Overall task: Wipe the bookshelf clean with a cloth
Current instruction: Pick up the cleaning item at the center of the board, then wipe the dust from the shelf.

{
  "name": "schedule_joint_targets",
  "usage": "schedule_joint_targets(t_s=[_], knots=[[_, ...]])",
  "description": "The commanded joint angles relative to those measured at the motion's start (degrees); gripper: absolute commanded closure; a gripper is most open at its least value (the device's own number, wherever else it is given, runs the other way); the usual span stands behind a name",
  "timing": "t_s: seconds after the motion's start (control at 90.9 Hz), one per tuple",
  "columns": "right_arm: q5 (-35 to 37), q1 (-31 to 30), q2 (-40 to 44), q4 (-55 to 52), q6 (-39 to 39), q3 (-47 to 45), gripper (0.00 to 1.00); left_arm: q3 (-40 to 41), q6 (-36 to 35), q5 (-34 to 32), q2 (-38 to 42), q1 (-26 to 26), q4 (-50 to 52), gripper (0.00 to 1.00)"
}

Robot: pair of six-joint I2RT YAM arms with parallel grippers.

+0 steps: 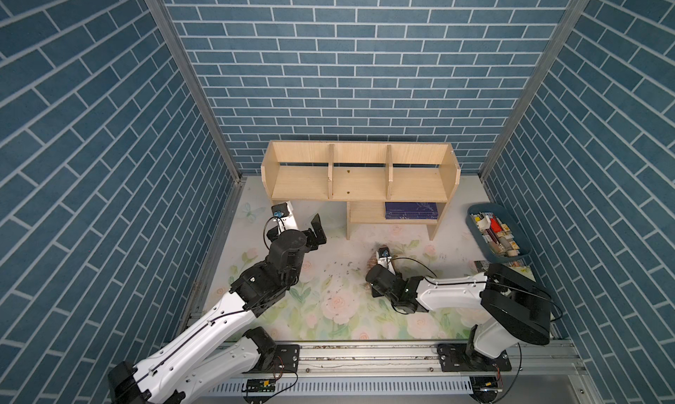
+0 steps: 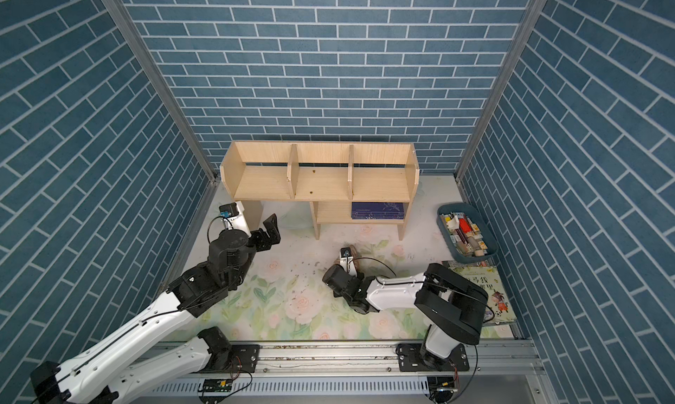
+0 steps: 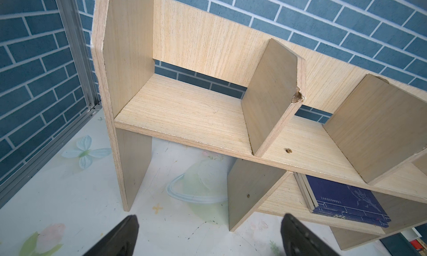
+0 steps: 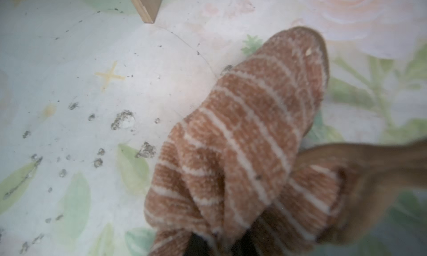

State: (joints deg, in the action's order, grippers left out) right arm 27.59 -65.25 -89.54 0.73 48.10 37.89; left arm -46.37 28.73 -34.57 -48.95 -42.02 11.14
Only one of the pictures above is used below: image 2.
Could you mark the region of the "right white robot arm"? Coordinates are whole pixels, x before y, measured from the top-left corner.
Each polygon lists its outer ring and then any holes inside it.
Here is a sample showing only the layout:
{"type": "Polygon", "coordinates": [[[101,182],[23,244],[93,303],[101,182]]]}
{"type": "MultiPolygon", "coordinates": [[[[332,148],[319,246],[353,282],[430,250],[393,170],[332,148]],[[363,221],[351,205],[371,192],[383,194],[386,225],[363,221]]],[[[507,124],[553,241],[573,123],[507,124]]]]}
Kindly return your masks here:
{"type": "Polygon", "coordinates": [[[387,279],[365,276],[347,267],[352,256],[332,265],[323,282],[336,298],[358,314],[389,309],[418,309],[431,321],[423,344],[399,346],[400,370],[431,372],[467,371],[462,358],[466,345],[480,343],[488,293],[439,263],[431,263],[415,276],[387,279]]]}

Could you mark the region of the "light wooden bookshelf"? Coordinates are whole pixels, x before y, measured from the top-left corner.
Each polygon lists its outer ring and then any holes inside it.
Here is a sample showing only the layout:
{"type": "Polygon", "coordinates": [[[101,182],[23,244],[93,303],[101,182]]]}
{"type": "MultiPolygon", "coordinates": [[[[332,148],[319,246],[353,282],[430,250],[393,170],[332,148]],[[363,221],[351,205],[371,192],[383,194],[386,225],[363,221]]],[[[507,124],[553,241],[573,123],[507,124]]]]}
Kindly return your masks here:
{"type": "Polygon", "coordinates": [[[317,234],[323,224],[359,223],[356,202],[400,203],[402,216],[374,219],[396,226],[400,237],[420,178],[413,144],[383,142],[232,142],[220,173],[230,197],[244,205],[309,204],[317,234]]]}

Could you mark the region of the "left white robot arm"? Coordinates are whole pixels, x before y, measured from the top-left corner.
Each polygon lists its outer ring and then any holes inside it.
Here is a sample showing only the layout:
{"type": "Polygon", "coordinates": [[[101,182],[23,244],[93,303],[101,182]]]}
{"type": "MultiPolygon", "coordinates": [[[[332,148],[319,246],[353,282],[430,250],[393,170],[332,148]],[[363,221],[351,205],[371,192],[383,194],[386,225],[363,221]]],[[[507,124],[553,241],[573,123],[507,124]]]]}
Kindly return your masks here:
{"type": "Polygon", "coordinates": [[[279,244],[278,220],[249,230],[233,219],[209,242],[207,260],[172,281],[144,311],[87,351],[61,363],[46,361],[31,374],[37,403],[128,403],[166,381],[192,372],[230,370],[231,342],[217,327],[205,328],[172,350],[139,358],[172,332],[196,321],[244,282],[254,256],[279,244]]]}

